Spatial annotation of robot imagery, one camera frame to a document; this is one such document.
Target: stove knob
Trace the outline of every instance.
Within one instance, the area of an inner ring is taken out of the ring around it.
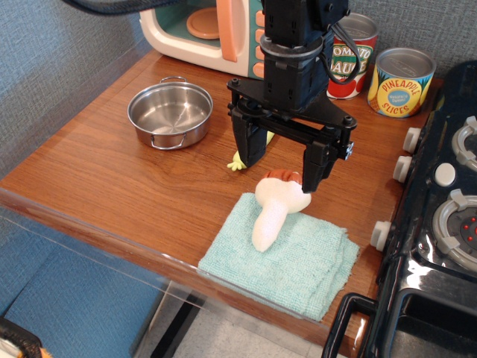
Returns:
[[[435,182],[443,188],[451,186],[455,180],[455,169],[452,164],[441,163],[434,173]]]
[[[417,141],[420,136],[420,128],[409,128],[408,133],[405,135],[404,144],[402,149],[413,154],[416,151]]]
[[[411,161],[412,157],[400,156],[394,167],[393,178],[400,183],[404,183],[408,176],[409,168],[411,167]]]
[[[382,251],[385,248],[390,230],[390,222],[376,222],[373,234],[371,235],[371,246],[374,246],[377,251]]]

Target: oven door handle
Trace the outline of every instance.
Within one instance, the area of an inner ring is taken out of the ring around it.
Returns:
[[[222,57],[224,60],[237,62],[237,41],[234,37],[234,17],[232,1],[217,0],[218,35],[221,39]]]
[[[343,340],[344,334],[348,324],[350,323],[350,318],[353,313],[362,313],[370,317],[368,322],[369,326],[373,320],[374,315],[376,314],[377,302],[368,297],[360,295],[358,293],[348,293],[343,297],[336,313],[335,320],[326,340],[326,344],[323,347],[323,353],[321,358],[331,358],[338,355],[338,350],[341,346],[341,341]]]

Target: toy stove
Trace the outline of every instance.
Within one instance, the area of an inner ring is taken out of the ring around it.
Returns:
[[[477,357],[477,61],[449,72],[424,128],[411,128],[394,178],[405,184],[383,251],[377,300],[348,294],[323,357],[353,312],[370,316],[363,357]]]

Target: can label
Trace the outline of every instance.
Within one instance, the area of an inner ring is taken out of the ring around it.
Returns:
[[[375,67],[367,96],[368,104],[385,116],[403,118],[419,112],[432,75],[423,78],[398,78]]]
[[[353,81],[348,84],[335,84],[330,81],[328,85],[328,96],[333,98],[352,98],[363,90],[364,79],[369,65],[373,48],[377,37],[366,41],[355,41],[358,47],[361,67],[359,73]],[[348,78],[356,66],[356,56],[345,43],[335,38],[333,46],[333,57],[331,62],[331,72],[339,80]]]
[[[371,46],[358,46],[359,58],[361,60],[361,68],[359,74],[364,73],[367,69],[367,63],[373,54]],[[354,70],[356,65],[356,56],[353,51],[344,43],[336,43],[333,47],[333,59],[331,64],[331,72],[341,78],[348,77]]]

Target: pot handle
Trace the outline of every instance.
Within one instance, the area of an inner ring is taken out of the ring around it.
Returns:
[[[178,80],[184,80],[184,82],[187,83],[187,80],[184,78],[184,77],[180,77],[180,76],[170,76],[170,77],[166,77],[166,78],[163,78],[159,84],[161,84],[162,82],[164,81],[167,81],[167,80],[171,80],[172,78],[175,78],[175,79],[178,79]]]
[[[376,314],[377,302],[368,297],[360,295],[358,293],[348,293],[341,300],[340,307],[336,313],[335,321],[331,327],[331,330],[326,340],[326,344],[323,347],[323,353],[321,358],[331,358],[337,357],[338,349],[340,348],[341,341],[343,340],[344,334],[350,322],[351,315],[354,312],[363,313],[370,317],[370,322],[368,322],[368,329],[371,325],[371,321]]]
[[[151,135],[151,146],[152,146],[153,148],[155,148],[155,149],[160,149],[161,151],[170,151],[171,149],[178,149],[178,148],[180,148],[180,147],[183,146],[184,140],[186,140],[186,133],[184,133],[184,135],[183,135],[183,137],[182,137],[182,140],[180,141],[179,144],[173,145],[173,146],[171,146],[171,147],[159,147],[158,145],[155,145],[155,144],[154,144],[154,137],[155,137],[155,136],[152,134],[152,135]]]

